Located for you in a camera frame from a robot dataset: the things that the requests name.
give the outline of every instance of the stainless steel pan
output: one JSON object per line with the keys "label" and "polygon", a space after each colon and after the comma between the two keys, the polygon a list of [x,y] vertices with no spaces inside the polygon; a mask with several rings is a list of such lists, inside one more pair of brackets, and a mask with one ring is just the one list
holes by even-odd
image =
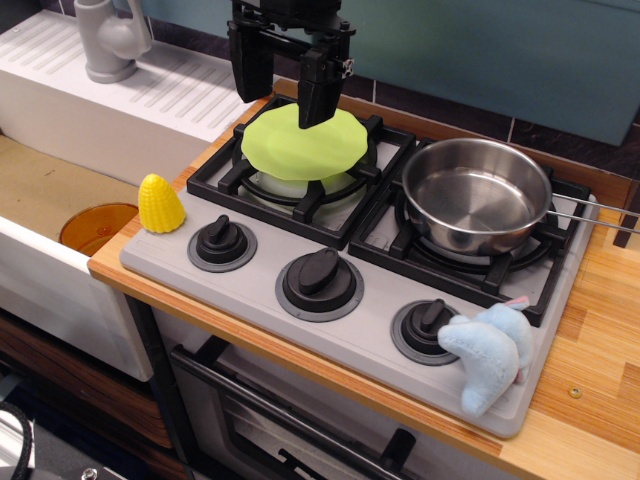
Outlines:
{"label": "stainless steel pan", "polygon": [[[603,224],[549,211],[552,197],[561,196],[553,194],[545,172],[527,155],[490,140],[443,140],[420,149],[405,165],[402,185],[418,232],[464,255],[511,251],[547,214]],[[595,202],[580,203],[638,216]]]}

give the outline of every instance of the black burner grate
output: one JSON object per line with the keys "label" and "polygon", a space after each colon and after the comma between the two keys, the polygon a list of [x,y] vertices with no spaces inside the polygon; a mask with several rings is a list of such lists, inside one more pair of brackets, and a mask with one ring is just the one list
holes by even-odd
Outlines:
{"label": "black burner grate", "polygon": [[[277,95],[251,121],[264,111],[292,101],[290,98]],[[338,192],[327,194],[321,181],[312,181],[309,182],[307,192],[302,198],[290,198],[274,195],[256,185],[251,180],[256,173],[255,168],[239,153],[245,125],[236,127],[233,138],[187,180],[187,191],[296,235],[342,249],[379,197],[381,186],[388,182],[400,160],[413,151],[416,144],[413,134],[384,126],[382,118],[378,116],[372,116],[362,123],[368,132],[370,152],[366,158],[346,172],[354,181]],[[393,158],[382,170],[375,165],[375,150],[380,143],[398,147]],[[222,176],[217,181],[212,180],[216,175]],[[251,195],[242,195],[241,190]],[[314,222],[314,216],[323,205],[344,199],[358,191],[363,191],[362,199],[338,228],[330,229]],[[258,199],[290,207],[290,212],[274,208]]]}
{"label": "black burner grate", "polygon": [[[563,181],[551,176],[554,193],[586,200],[591,190],[588,187]],[[416,280],[438,290],[455,295],[483,307],[510,300],[501,293],[501,287],[512,272],[526,268],[544,259],[552,264],[538,302],[528,307],[524,313],[531,325],[539,327],[552,293],[564,265],[564,256],[575,236],[579,222],[572,220],[566,229],[560,228],[555,217],[548,223],[536,225],[531,237],[538,242],[537,247],[518,257],[506,253],[496,257],[486,257],[486,263],[465,262],[460,256],[450,258],[434,251],[423,241],[407,221],[404,213],[404,191],[400,175],[386,185],[385,191],[372,208],[366,222],[357,230],[349,243],[349,253],[354,257],[383,267],[392,272]],[[398,233],[386,246],[376,246],[370,242],[372,232],[389,210],[394,210],[398,223]],[[584,205],[576,204],[576,216],[581,216]]]}

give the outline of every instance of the light blue plush toy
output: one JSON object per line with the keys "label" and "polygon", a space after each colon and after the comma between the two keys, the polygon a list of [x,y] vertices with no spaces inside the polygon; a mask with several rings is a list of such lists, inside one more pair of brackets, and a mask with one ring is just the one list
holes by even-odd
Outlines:
{"label": "light blue plush toy", "polygon": [[462,410],[483,415],[514,382],[523,382],[533,357],[531,325],[521,312],[529,299],[498,303],[473,319],[454,316],[438,331],[438,343],[462,360],[467,383]]}

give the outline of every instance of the stove knob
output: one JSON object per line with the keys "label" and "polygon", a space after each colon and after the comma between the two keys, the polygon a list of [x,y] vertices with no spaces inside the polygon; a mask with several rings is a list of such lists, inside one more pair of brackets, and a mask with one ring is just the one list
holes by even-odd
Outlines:
{"label": "stove knob", "polygon": [[213,264],[230,263],[247,250],[247,237],[240,227],[221,215],[198,234],[196,252],[198,256]]}
{"label": "stove knob", "polygon": [[356,292],[356,278],[334,248],[324,248],[295,260],[283,283],[287,300],[307,312],[331,312]]}
{"label": "stove knob", "polygon": [[420,303],[402,320],[402,337],[417,352],[425,355],[445,354],[446,350],[438,344],[438,330],[447,325],[453,315],[444,300]]}

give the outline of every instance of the teal wall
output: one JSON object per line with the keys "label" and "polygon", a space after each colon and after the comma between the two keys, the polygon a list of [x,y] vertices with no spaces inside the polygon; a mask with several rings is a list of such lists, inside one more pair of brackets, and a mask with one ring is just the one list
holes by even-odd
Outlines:
{"label": "teal wall", "polygon": [[[231,2],[143,9],[226,36]],[[614,145],[640,106],[639,0],[343,0],[340,14],[361,76]]]}

